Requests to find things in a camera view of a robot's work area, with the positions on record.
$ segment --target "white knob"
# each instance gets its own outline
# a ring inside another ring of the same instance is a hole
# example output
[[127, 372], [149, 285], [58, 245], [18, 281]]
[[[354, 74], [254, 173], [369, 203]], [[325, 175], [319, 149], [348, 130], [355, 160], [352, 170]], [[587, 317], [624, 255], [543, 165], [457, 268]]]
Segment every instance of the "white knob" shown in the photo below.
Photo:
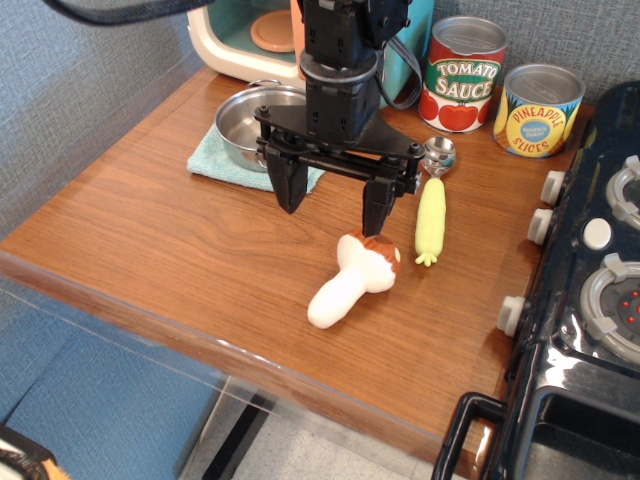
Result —
[[593, 218], [582, 232], [582, 241], [591, 250], [602, 250], [611, 241], [611, 225], [604, 218]]
[[542, 187], [542, 194], [540, 194], [540, 200], [549, 205], [555, 205], [558, 202], [558, 195], [560, 195], [560, 189], [562, 188], [562, 182], [564, 182], [565, 172], [558, 172], [551, 170], [547, 174], [547, 179], [544, 181]]
[[524, 309], [524, 300], [524, 297], [504, 297], [498, 314], [498, 329], [508, 337], [513, 337], [516, 333], [518, 320]]
[[551, 224], [552, 215], [553, 210], [536, 208], [531, 223], [529, 224], [529, 233], [527, 233], [527, 238], [536, 245], [542, 245], [544, 243], [544, 238]]

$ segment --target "toy mushroom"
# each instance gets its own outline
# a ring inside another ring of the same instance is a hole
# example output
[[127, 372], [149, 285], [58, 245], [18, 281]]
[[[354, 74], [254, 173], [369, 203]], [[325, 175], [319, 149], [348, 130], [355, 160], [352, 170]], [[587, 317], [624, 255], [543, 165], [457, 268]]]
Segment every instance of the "toy mushroom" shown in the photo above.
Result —
[[393, 287], [400, 270], [400, 252], [388, 238], [365, 237], [361, 229], [338, 241], [340, 272], [325, 283], [309, 304], [309, 321], [328, 328], [344, 318], [358, 299]]

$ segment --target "tin can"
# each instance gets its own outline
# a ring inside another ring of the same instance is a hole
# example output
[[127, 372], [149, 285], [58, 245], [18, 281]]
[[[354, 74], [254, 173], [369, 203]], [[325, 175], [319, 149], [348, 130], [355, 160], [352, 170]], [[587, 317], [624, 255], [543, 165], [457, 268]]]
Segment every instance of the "tin can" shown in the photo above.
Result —
[[542, 158], [560, 152], [571, 134], [585, 92], [573, 70], [527, 64], [504, 80], [493, 138], [505, 150]]
[[455, 16], [433, 26], [420, 115], [434, 128], [470, 132], [489, 113], [507, 52], [506, 32], [483, 18]]

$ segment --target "light blue towel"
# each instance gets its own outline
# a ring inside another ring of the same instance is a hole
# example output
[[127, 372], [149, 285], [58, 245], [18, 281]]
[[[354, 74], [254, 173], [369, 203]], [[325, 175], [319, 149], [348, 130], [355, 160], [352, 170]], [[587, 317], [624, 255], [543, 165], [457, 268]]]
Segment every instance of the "light blue towel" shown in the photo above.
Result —
[[[212, 125], [198, 148], [187, 162], [191, 173], [235, 183], [244, 187], [273, 192], [271, 180], [266, 172], [253, 172], [235, 164], [227, 155], [224, 143], [215, 125]], [[307, 193], [311, 193], [324, 170], [309, 168]]]

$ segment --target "can label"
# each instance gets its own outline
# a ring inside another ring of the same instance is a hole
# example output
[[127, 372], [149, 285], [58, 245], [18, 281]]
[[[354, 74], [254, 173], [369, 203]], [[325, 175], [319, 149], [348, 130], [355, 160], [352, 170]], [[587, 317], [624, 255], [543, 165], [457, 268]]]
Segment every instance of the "can label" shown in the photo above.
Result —
[[419, 107], [424, 121], [448, 132], [484, 124], [505, 51], [460, 58], [432, 38]]
[[528, 103], [505, 88], [493, 128], [496, 142], [524, 157], [548, 157], [564, 148], [580, 99], [564, 105]]

